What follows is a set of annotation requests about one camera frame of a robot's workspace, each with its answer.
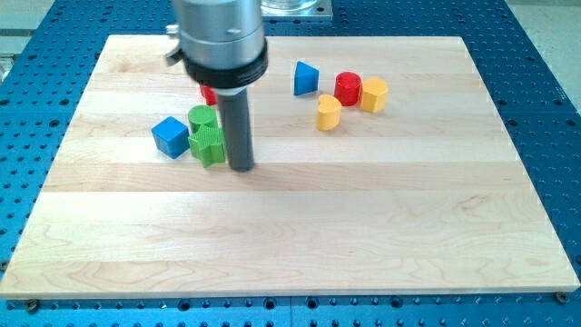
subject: wooden board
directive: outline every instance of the wooden board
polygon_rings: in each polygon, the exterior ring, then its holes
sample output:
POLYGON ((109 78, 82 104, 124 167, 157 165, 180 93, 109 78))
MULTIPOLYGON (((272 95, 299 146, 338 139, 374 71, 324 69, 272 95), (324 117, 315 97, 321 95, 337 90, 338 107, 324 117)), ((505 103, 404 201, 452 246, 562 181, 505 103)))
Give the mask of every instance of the wooden board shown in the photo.
POLYGON ((256 169, 159 153, 202 101, 164 36, 111 36, 2 280, 6 298, 572 291, 569 260, 456 37, 273 37, 249 89, 256 169), (315 128, 354 71, 379 114, 315 128))

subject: blue pegboard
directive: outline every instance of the blue pegboard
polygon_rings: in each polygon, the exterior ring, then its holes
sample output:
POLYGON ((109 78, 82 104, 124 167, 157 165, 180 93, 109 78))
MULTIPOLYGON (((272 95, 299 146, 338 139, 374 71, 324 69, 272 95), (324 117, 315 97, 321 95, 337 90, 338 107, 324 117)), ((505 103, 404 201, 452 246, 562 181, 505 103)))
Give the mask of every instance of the blue pegboard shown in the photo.
MULTIPOLYGON (((459 35, 581 274, 581 119, 503 1, 335 0, 267 35, 459 35)), ((109 34, 162 34, 169 0, 56 0, 0 86, 0 261, 24 229, 109 34)), ((0 326, 579 326, 581 292, 7 302, 0 326)))

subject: red cylinder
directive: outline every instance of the red cylinder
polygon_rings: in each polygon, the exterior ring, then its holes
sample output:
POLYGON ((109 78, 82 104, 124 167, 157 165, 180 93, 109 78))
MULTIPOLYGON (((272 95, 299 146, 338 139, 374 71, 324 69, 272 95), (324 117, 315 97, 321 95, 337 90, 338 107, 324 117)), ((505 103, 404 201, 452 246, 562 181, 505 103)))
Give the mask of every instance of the red cylinder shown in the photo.
POLYGON ((211 87, 200 84, 200 91, 202 92, 202 96, 206 99, 207 105, 215 105, 218 103, 216 99, 216 93, 212 90, 211 87))
POLYGON ((335 97, 342 105, 350 106, 359 101, 361 77, 352 72, 343 72, 335 78, 335 97))

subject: green block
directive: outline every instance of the green block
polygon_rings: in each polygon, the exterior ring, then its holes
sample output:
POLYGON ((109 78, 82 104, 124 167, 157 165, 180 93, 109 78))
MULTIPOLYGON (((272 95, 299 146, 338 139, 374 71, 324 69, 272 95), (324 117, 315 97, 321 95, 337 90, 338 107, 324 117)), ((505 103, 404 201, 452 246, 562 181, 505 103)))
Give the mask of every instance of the green block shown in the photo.
POLYGON ((221 128, 201 124, 198 132, 188 137, 188 142, 192 155, 202 161, 204 168, 214 163, 226 162, 224 134, 221 128))
POLYGON ((192 134, 198 132, 201 125, 218 128, 216 110, 209 105, 196 105, 188 113, 188 121, 192 128, 192 134))

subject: toy block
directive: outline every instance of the toy block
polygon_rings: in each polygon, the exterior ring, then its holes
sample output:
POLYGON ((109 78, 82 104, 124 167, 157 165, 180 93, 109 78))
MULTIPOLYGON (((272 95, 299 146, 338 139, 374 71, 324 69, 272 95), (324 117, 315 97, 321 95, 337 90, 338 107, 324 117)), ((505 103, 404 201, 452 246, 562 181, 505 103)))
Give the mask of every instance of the toy block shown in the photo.
POLYGON ((297 62, 297 67, 294 71, 294 94, 307 94, 318 89, 319 70, 303 62, 297 62))
POLYGON ((388 99, 388 84, 378 78, 370 78, 361 85, 361 104, 366 112, 375 114, 383 110, 388 99))
POLYGON ((225 163, 224 134, 221 128, 200 125, 198 132, 188 137, 192 155, 202 161, 207 168, 211 164, 225 163))
POLYGON ((212 90, 211 87, 200 84, 200 92, 202 93, 203 98, 206 99, 207 105, 215 105, 218 103, 216 93, 212 90))
POLYGON ((352 72, 343 72, 335 78, 335 97, 344 106, 357 104, 361 91, 361 78, 352 72))
POLYGON ((340 118, 341 102, 332 95, 322 94, 319 96, 317 129, 320 131, 329 131, 339 124, 340 118))
POLYGON ((167 117, 152 128, 155 145, 175 159, 188 149, 188 127, 173 117, 167 117))
POLYGON ((192 128, 192 134, 198 132, 198 129, 201 125, 206 125, 208 127, 218 127, 216 110, 205 104, 196 105, 190 109, 190 112, 188 113, 188 121, 190 122, 190 127, 192 128))

